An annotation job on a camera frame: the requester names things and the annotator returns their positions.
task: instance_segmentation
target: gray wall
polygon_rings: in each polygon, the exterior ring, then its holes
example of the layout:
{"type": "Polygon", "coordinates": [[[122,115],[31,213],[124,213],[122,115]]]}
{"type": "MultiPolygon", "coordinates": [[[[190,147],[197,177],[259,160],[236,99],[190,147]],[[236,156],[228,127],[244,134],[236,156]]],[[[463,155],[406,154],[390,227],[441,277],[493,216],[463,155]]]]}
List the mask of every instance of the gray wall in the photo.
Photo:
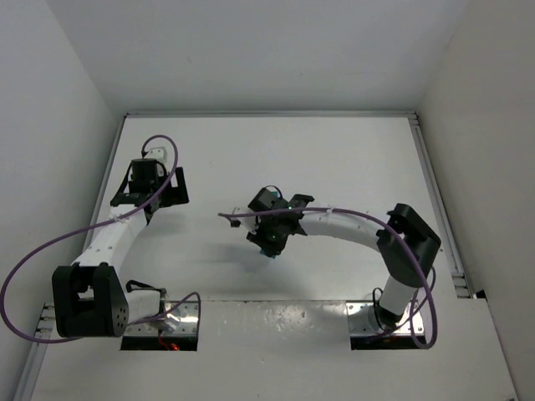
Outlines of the gray wall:
{"type": "Polygon", "coordinates": [[[467,0],[48,0],[109,105],[414,109],[467,0]]]}
{"type": "MultiPolygon", "coordinates": [[[[0,280],[28,251],[89,222],[118,122],[44,0],[0,0],[0,280]]],[[[50,275],[83,238],[34,257],[8,290],[33,333],[50,275]]],[[[11,399],[29,343],[0,323],[0,399],[11,399]]]]}
{"type": "Polygon", "coordinates": [[[470,2],[420,107],[465,268],[535,399],[535,2],[470,2]]]}

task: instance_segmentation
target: wall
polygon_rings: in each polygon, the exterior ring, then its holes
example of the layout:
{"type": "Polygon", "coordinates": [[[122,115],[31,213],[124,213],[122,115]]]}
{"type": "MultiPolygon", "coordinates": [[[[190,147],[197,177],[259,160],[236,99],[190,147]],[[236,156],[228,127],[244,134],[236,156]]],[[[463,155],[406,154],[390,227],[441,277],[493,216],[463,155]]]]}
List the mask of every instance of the wall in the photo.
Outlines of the wall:
{"type": "Polygon", "coordinates": [[[467,0],[48,0],[121,113],[414,109],[467,0]]]}
{"type": "Polygon", "coordinates": [[[420,107],[465,268],[522,400],[535,399],[535,3],[470,2],[420,107]]]}
{"type": "MultiPolygon", "coordinates": [[[[86,225],[117,128],[44,0],[0,0],[0,280],[28,251],[86,225]]],[[[83,238],[34,257],[8,290],[33,333],[50,275],[83,238]]],[[[0,399],[12,399],[29,343],[0,323],[0,399]]]]}

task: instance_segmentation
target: black end effector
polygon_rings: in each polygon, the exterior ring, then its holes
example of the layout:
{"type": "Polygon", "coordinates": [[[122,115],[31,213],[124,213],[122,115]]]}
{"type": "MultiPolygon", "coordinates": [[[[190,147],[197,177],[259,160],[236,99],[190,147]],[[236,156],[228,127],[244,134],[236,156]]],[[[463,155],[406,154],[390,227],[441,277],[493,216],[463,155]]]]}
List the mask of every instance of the black end effector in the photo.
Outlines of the black end effector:
{"type": "MultiPolygon", "coordinates": [[[[388,225],[397,233],[405,235],[405,243],[427,277],[441,247],[441,239],[408,205],[398,203],[388,215],[390,216],[388,225]]],[[[377,246],[390,275],[408,287],[422,287],[421,280],[401,244],[387,230],[377,231],[377,236],[379,237],[377,246]]]]}
{"type": "MultiPolygon", "coordinates": [[[[294,209],[305,207],[314,201],[310,195],[294,195],[290,201],[280,195],[275,195],[267,188],[262,188],[249,203],[248,208],[252,211],[274,211],[279,209],[294,209]]],[[[303,213],[282,213],[280,215],[261,216],[257,219],[256,233],[247,234],[247,239],[260,246],[262,252],[268,257],[280,255],[286,246],[288,236],[299,234],[306,236],[299,220],[303,213]]]]}
{"type": "MultiPolygon", "coordinates": [[[[126,176],[110,204],[112,206],[140,206],[154,195],[154,193],[163,185],[168,176],[169,173],[167,173],[165,166],[158,160],[134,159],[131,161],[129,171],[126,172],[126,176]],[[132,176],[129,180],[128,175],[130,169],[132,170],[132,176]],[[126,185],[128,185],[129,192],[125,193],[126,185]]],[[[182,167],[176,168],[175,177],[176,186],[172,186],[172,184],[169,183],[169,185],[161,192],[158,199],[154,200],[145,208],[147,222],[150,221],[152,215],[154,215],[154,213],[161,207],[189,203],[190,198],[187,194],[184,169],[182,167]]]]}
{"type": "Polygon", "coordinates": [[[61,337],[120,337],[125,332],[128,303],[112,266],[60,266],[52,275],[52,288],[61,337]],[[80,298],[89,288],[94,296],[80,298]]]}

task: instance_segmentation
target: small blue object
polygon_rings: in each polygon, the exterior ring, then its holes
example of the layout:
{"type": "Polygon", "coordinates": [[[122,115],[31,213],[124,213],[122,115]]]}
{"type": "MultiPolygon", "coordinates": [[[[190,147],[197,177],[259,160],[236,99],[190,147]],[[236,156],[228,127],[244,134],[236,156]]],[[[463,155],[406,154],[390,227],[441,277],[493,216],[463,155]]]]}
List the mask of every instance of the small blue object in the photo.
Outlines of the small blue object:
{"type": "Polygon", "coordinates": [[[275,259],[275,258],[277,257],[277,255],[273,255],[273,256],[268,256],[268,255],[266,255],[266,252],[264,252],[263,249],[260,250],[260,255],[267,256],[267,257],[269,257],[270,259],[275,259]]]}

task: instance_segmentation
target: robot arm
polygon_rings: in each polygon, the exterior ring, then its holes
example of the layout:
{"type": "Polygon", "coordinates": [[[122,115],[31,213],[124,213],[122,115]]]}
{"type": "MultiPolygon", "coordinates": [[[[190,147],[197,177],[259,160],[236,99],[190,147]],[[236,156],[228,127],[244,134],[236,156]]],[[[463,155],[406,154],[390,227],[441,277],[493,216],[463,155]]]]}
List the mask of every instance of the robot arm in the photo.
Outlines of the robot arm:
{"type": "Polygon", "coordinates": [[[102,228],[71,266],[60,266],[54,272],[53,299],[60,336],[120,337],[128,324],[163,312],[164,289],[133,281],[124,289],[118,275],[135,238],[154,213],[161,207],[189,202],[183,169],[176,169],[177,187],[169,183],[145,209],[124,219],[118,216],[143,205],[163,185],[168,177],[165,162],[165,148],[152,149],[142,159],[132,160],[110,202],[110,219],[116,223],[102,228]]]}
{"type": "MultiPolygon", "coordinates": [[[[284,200],[267,188],[262,188],[246,208],[236,208],[232,214],[267,212],[278,209],[318,208],[309,195],[295,195],[284,200]]],[[[371,314],[377,322],[372,323],[377,331],[382,327],[393,329],[402,318],[405,307],[415,291],[422,287],[420,278],[410,264],[400,244],[387,230],[377,230],[376,225],[363,217],[328,211],[285,212],[265,216],[231,218],[232,226],[241,226],[249,231],[247,239],[262,249],[269,257],[280,255],[288,236],[331,236],[357,242],[378,251],[383,257],[390,276],[383,295],[371,314]]],[[[404,241],[413,251],[425,276],[429,274],[441,240],[436,233],[408,205],[398,204],[389,211],[389,226],[404,235],[404,241]]]]}

